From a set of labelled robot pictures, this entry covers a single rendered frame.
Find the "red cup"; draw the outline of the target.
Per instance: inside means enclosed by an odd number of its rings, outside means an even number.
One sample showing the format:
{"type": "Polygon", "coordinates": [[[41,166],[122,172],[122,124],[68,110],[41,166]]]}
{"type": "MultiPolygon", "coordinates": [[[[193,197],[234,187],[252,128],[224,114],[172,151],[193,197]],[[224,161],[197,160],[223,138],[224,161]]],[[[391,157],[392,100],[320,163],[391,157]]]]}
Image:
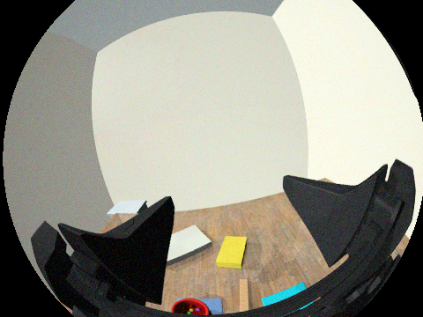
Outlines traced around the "red cup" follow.
{"type": "Polygon", "coordinates": [[[188,311],[194,309],[192,314],[212,314],[209,311],[208,306],[204,302],[198,299],[180,299],[179,302],[175,302],[172,306],[172,313],[185,313],[189,314],[188,311]],[[201,311],[197,311],[197,308],[200,307],[201,311]]]}

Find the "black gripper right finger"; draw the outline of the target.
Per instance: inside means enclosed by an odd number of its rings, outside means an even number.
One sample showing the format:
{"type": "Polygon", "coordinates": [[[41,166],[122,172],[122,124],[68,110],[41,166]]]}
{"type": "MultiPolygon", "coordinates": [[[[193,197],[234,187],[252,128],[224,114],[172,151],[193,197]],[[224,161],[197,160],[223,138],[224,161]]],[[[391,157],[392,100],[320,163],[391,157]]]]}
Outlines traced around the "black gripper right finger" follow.
{"type": "Polygon", "coordinates": [[[356,186],[292,175],[283,177],[282,188],[289,202],[313,236],[329,268],[346,255],[345,250],[366,217],[375,191],[387,179],[387,172],[388,163],[356,186]]]}

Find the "yellow flat block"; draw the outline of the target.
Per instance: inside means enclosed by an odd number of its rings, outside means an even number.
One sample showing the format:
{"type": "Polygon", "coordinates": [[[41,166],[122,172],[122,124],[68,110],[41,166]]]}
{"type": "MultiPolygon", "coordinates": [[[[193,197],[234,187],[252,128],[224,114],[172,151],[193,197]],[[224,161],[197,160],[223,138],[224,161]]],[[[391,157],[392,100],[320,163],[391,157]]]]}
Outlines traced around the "yellow flat block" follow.
{"type": "Polygon", "coordinates": [[[225,236],[219,256],[216,258],[218,267],[242,269],[244,251],[247,249],[247,237],[225,236]]]}

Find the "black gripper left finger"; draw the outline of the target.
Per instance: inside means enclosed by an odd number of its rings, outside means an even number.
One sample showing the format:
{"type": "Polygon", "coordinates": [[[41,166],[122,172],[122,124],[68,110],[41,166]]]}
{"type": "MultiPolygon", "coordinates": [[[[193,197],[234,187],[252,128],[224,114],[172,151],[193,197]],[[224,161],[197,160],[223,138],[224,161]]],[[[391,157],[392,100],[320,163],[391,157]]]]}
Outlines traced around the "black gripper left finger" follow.
{"type": "Polygon", "coordinates": [[[66,223],[59,223],[59,229],[75,251],[101,264],[148,303],[162,306],[174,214],[169,196],[108,232],[86,232],[66,223]]]}

